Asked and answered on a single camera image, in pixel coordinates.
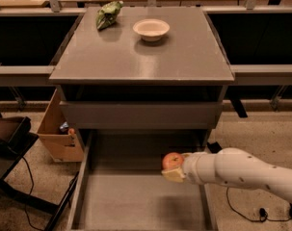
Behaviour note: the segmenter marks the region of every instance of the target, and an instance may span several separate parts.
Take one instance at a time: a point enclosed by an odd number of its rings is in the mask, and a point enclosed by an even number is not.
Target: green object
[[[97,13],[96,28],[102,30],[116,22],[120,8],[123,7],[122,1],[113,1],[105,4]]]

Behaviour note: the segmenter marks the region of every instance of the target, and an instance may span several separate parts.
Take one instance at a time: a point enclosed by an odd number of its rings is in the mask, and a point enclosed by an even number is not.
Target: concrete floor
[[[292,102],[282,101],[279,112],[273,112],[267,101],[244,101],[248,118],[239,118],[232,106],[226,102],[217,129],[212,131],[209,141],[217,141],[223,148],[237,147],[252,153],[268,163],[292,168]],[[4,116],[28,116],[32,119],[32,131],[36,132],[45,105],[29,103],[19,112],[15,104],[0,106]],[[33,195],[58,203],[66,191],[69,181],[79,169],[79,163],[54,163],[46,148],[37,141],[26,154],[32,170],[35,188]],[[28,192],[31,182],[24,162],[20,162],[7,177],[13,187]],[[226,201],[226,188],[209,186],[215,218],[220,231],[229,230],[292,230],[292,220],[287,222],[250,223],[231,211]],[[257,218],[259,208],[267,210],[271,219],[288,217],[286,201],[270,193],[255,190],[230,191],[233,207],[249,218]],[[42,229],[49,215],[28,208],[31,222]],[[69,207],[66,207],[55,230],[66,230]],[[24,206],[0,194],[0,231],[34,230],[27,221]]]

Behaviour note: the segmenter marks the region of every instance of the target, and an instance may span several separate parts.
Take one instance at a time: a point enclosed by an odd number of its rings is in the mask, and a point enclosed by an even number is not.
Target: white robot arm
[[[183,157],[181,166],[162,171],[165,178],[199,185],[262,189],[292,203],[292,169],[267,164],[237,148],[226,148],[217,154],[188,153]]]

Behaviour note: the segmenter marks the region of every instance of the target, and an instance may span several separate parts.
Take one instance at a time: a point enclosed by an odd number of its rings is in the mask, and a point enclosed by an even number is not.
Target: cable
[[[229,188],[226,189],[226,200],[227,200],[227,203],[230,207],[230,209],[235,212],[236,214],[238,214],[239,216],[241,216],[242,218],[245,218],[246,220],[250,221],[250,222],[265,222],[266,220],[269,220],[269,221],[277,221],[277,222],[284,222],[284,221],[289,221],[291,220],[292,218],[288,218],[288,219],[269,219],[268,218],[268,213],[265,211],[265,209],[263,208],[260,208],[259,210],[259,219],[250,219],[250,218],[247,218],[245,217],[242,213],[238,212],[237,210],[235,210],[231,204],[230,204],[230,200],[229,200]]]
[[[264,222],[266,220],[266,218],[262,219],[262,217],[260,216],[260,219],[250,219],[250,218],[247,218],[245,217],[242,213],[238,212],[237,210],[235,210],[231,204],[230,204],[230,201],[229,201],[229,188],[226,189],[226,200],[229,204],[229,207],[231,208],[231,210],[233,212],[235,212],[236,214],[240,215],[242,218],[245,218],[246,220],[249,220],[251,222]]]
[[[32,172],[31,172],[30,166],[29,166],[29,164],[28,164],[28,161],[27,161],[24,157],[22,157],[22,159],[23,159],[23,161],[26,163],[26,166],[27,166],[28,171],[29,171],[29,174],[30,174],[31,183],[32,183],[31,190],[30,190],[30,192],[28,193],[28,200],[29,200],[29,198],[30,198],[30,196],[31,196],[31,193],[32,193],[32,190],[33,190],[33,188],[34,188],[34,180],[33,180]],[[28,214],[28,211],[27,211],[27,206],[28,206],[28,203],[26,202],[25,205],[24,205],[24,211],[25,211],[25,213],[26,213],[26,216],[27,216],[27,219],[28,219],[28,223],[29,223],[29,225],[30,225],[32,228],[36,229],[36,230],[43,231],[43,229],[37,228],[36,226],[34,226],[34,225],[31,223],[31,221],[30,221],[30,217],[29,217],[29,214]]]

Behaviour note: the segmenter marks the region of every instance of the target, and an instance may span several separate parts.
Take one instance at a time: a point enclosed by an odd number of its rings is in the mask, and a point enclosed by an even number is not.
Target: drawer
[[[195,132],[184,130],[90,135],[67,229],[204,230],[199,186],[160,173],[162,155],[196,151],[197,143]]]
[[[222,86],[61,85],[66,101],[214,102]]]
[[[61,102],[67,122],[86,129],[211,129],[220,102]]]

